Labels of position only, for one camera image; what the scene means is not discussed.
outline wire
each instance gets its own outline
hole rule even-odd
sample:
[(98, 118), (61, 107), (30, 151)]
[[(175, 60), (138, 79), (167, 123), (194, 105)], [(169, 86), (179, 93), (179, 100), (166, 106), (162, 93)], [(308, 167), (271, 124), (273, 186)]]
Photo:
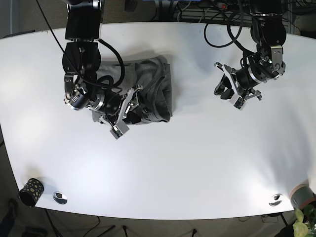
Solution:
[(207, 10), (205, 10), (204, 12), (204, 9), (203, 9), (203, 16), (201, 16), (201, 18), (199, 19), (199, 23), (201, 23), (201, 20), (204, 18), (205, 19), (205, 14), (210, 10), (211, 8), (209, 7)]
[(224, 44), (224, 45), (214, 45), (214, 44), (211, 44), (208, 40), (207, 40), (207, 37), (206, 37), (206, 29), (207, 29), (207, 26), (209, 25), (208, 23), (205, 25), (205, 28), (204, 28), (204, 39), (206, 41), (206, 43), (209, 45), (209, 46), (212, 46), (214, 48), (224, 48), (224, 47), (227, 47), (233, 43), (235, 43), (235, 41), (238, 39), (238, 37), (240, 36), (240, 33), (241, 33), (241, 30), (242, 30), (242, 27), (243, 27), (243, 9), (242, 9), (242, 4), (241, 4), (241, 0), (238, 0), (238, 5), (239, 5), (239, 9), (240, 9), (240, 26), (239, 26), (239, 30), (238, 30), (238, 33), (236, 35), (235, 38), (232, 39), (232, 41), (230, 41), (229, 43), (227, 44)]
[(124, 77), (125, 77), (124, 62), (123, 62), (120, 54), (112, 46), (110, 46), (108, 43), (106, 43), (102, 39), (99, 39), (99, 42), (101, 44), (103, 44), (105, 47), (107, 47), (110, 51), (112, 51), (115, 54), (115, 56), (118, 58), (118, 62), (119, 62), (119, 65), (120, 65), (120, 77), (119, 77), (119, 80), (117, 82), (115, 82), (114, 85), (113, 85), (113, 86), (117, 87), (117, 86), (121, 85), (121, 83), (123, 82)]
[(304, 15), (307, 15), (307, 14), (310, 14), (310, 13), (315, 12), (315, 11), (316, 11), (316, 9), (313, 9), (313, 10), (307, 11), (307, 12), (305, 12), (305, 13), (296, 13), (296, 12), (294, 12), (294, 11), (290, 11), (289, 9), (288, 9), (287, 11), (289, 11), (289, 12), (291, 12), (291, 13), (295, 14), (295, 15), (298, 15), (298, 16), (304, 16)]
[(297, 27), (296, 25), (294, 25), (291, 21), (289, 21), (288, 19), (286, 19), (286, 18), (284, 18), (284, 17), (282, 17), (284, 20), (286, 20), (288, 23), (290, 23), (292, 26), (294, 26), (295, 28), (297, 28), (299, 31), (300, 31), (300, 33), (301, 33), (301, 29), (299, 28), (299, 27)]
[(154, 19), (156, 18), (157, 14), (158, 14), (158, 10), (157, 10), (157, 8), (156, 8), (156, 9), (155, 9), (155, 14), (154, 14), (154, 16), (150, 19), (150, 21), (154, 21)]
[(285, 219), (284, 216), (283, 216), (283, 213), (281, 213), (280, 216), (281, 216), (281, 218), (282, 218), (282, 220), (283, 220), (285, 226), (288, 227), (288, 224), (287, 224), (287, 222), (286, 222), (286, 219)]
[(51, 26), (50, 26), (50, 24), (49, 24), (49, 22), (48, 22), (48, 20), (47, 20), (47, 18), (46, 18), (46, 16), (45, 16), (45, 14), (44, 14), (44, 12), (43, 12), (41, 6), (40, 6), (39, 1), (36, 0), (36, 2), (37, 2), (37, 4), (38, 4), (38, 6), (39, 6), (39, 9), (40, 9), (40, 11), (41, 11), (41, 14), (42, 14), (43, 17), (44, 17), (44, 20), (45, 20), (47, 26), (49, 27), (49, 30), (51, 31), (52, 35), (54, 36), (54, 38), (55, 38), (55, 40), (56, 40), (56, 42), (57, 42), (57, 44), (58, 44), (58, 46), (60, 47), (61, 51), (63, 52), (63, 54), (65, 55), (66, 59), (68, 60), (68, 62), (70, 63), (70, 65), (73, 67), (73, 69), (75, 70), (75, 72), (77, 73), (77, 75), (78, 75), (84, 82), (86, 82), (86, 83), (88, 83), (88, 84), (91, 84), (91, 85), (94, 85), (94, 86), (98, 86), (98, 87), (101, 87), (101, 88), (113, 88), (112, 86), (108, 86), (108, 85), (106, 85), (106, 84), (102, 84), (102, 83), (98, 83), (98, 82), (95, 82), (95, 81), (86, 79), (86, 78), (84, 78), (84, 77), (81, 75), (81, 73), (76, 69), (76, 67), (75, 67), (75, 66), (73, 65), (73, 63), (70, 61), (70, 59), (69, 59), (69, 57), (67, 56), (67, 54), (65, 53), (63, 47), (60, 45), (60, 43), (59, 43), (59, 41), (58, 41), (56, 35), (54, 34), (54, 32), (53, 32), (53, 30), (52, 30), (52, 28), (51, 28)]
[(190, 6), (190, 4), (191, 4), (191, 1), (189, 1), (188, 5), (186, 5), (183, 9), (181, 9), (180, 12), (178, 13), (178, 16), (177, 16), (178, 22), (180, 22), (179, 21), (180, 15), (182, 16), (182, 13)]
[(277, 218), (277, 222), (264, 221), (263, 218), (267, 218), (267, 217), (268, 217), (268, 215), (261, 215), (261, 216), (260, 216), (262, 223), (274, 223), (274, 224), (278, 223), (278, 216), (276, 217), (276, 218)]
[(107, 232), (110, 232), (111, 230), (113, 230), (115, 228), (115, 226), (111, 226), (110, 228), (108, 228), (106, 231), (104, 231), (102, 234), (98, 235), (97, 237), (101, 237), (103, 235), (105, 235)]
[(96, 228), (99, 224), (100, 224), (100, 218), (97, 216), (97, 218), (98, 218), (98, 224), (96, 224), (94, 227), (92, 227), (90, 230), (88, 230), (85, 234), (84, 234), (84, 236), (83, 237), (85, 237), (90, 231), (92, 231), (94, 228)]
[(48, 217), (48, 220), (49, 220), (50, 226), (52, 227), (52, 229), (53, 229), (53, 231), (54, 231), (54, 233), (55, 233), (56, 237), (63, 237), (63, 236), (60, 234), (60, 232), (57, 230), (57, 228), (54, 226), (53, 222), (51, 221), (51, 219), (50, 219), (50, 216), (49, 216), (49, 213), (48, 213), (47, 209), (45, 208), (44, 210), (45, 210), (46, 216)]
[(127, 235), (127, 227), (123, 226), (123, 230), (124, 230), (124, 233), (125, 233), (125, 237), (128, 237), (128, 235)]
[(240, 220), (239, 218), (240, 217), (238, 217), (238, 220), (240, 221), (240, 222), (246, 222), (246, 221), (248, 221), (250, 218), (251, 218), (252, 216), (250, 216), (248, 219), (246, 219), (246, 220)]

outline black cup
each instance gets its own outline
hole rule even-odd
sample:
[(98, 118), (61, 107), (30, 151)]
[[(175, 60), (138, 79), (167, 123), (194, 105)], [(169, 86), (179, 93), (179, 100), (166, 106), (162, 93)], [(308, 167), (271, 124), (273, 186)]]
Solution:
[(37, 179), (29, 179), (19, 192), (20, 200), (27, 206), (33, 207), (44, 192), (44, 185)]

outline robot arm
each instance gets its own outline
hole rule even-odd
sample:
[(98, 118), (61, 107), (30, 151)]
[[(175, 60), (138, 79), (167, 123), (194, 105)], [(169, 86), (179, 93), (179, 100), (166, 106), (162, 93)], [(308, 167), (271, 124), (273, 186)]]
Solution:
[[(230, 99), (241, 110), (246, 100), (253, 97), (262, 99), (261, 92), (253, 87), (271, 79), (276, 80), (284, 74), (282, 46), (286, 40), (286, 30), (282, 23), (282, 14), (281, 0), (250, 0), (251, 36), (257, 44), (257, 52), (247, 50), (236, 40), (235, 44), (243, 51), (241, 69), (215, 63), (224, 72), (215, 88), (215, 95), (220, 95), (221, 99)], [(230, 21), (236, 15), (237, 13), (233, 13)], [(227, 30), (233, 39), (229, 25)]]
[[(64, 0), (68, 3), (68, 22), (66, 27), (67, 43), (63, 55), (65, 71), (65, 104), (73, 110), (88, 108), (101, 115), (100, 123), (109, 123), (111, 133), (116, 139), (129, 129), (123, 119), (127, 110), (137, 100), (141, 87), (130, 88), (120, 94), (119, 88), (124, 80), (125, 67), (119, 53), (99, 38), (100, 23), (103, 19), (104, 0)], [(97, 78), (96, 72), (101, 64), (98, 42), (109, 48), (118, 58), (121, 75), (117, 82), (111, 76)]]

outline white table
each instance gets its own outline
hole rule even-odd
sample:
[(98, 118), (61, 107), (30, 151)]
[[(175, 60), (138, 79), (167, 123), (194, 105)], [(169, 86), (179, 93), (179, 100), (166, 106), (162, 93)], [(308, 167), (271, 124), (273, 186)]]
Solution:
[[(316, 41), (288, 35), (286, 74), (258, 86), (243, 111), (213, 95), (241, 51), (211, 48), (203, 24), (109, 24), (102, 38), (125, 62), (163, 55), (171, 64), (170, 123), (131, 126), (115, 140), (91, 112), (63, 103), (62, 52), (50, 32), (0, 40), (0, 123), (17, 182), (38, 178), (38, 207), (141, 219), (211, 219), (292, 210), (288, 193), (316, 187)], [(63, 46), (65, 29), (55, 30)], [(214, 44), (229, 41), (210, 25)], [(255, 50), (249, 29), (239, 41)], [(102, 45), (102, 59), (116, 61)], [(56, 191), (66, 205), (53, 200)], [(274, 194), (284, 201), (269, 206)]]

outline gray cloth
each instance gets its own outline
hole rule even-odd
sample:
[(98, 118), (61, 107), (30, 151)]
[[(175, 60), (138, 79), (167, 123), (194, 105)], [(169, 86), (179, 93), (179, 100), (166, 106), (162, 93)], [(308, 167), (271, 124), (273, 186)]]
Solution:
[[(120, 66), (106, 65), (101, 62), (97, 78), (110, 75), (114, 83), (120, 77)], [(158, 57), (131, 63), (125, 66), (125, 78), (120, 87), (126, 93), (135, 85), (142, 85), (139, 92), (139, 106), (134, 112), (141, 118), (137, 124), (150, 122), (169, 122), (172, 117), (172, 90), (170, 65), (163, 63)], [(94, 121), (99, 121), (100, 112), (92, 111)]]

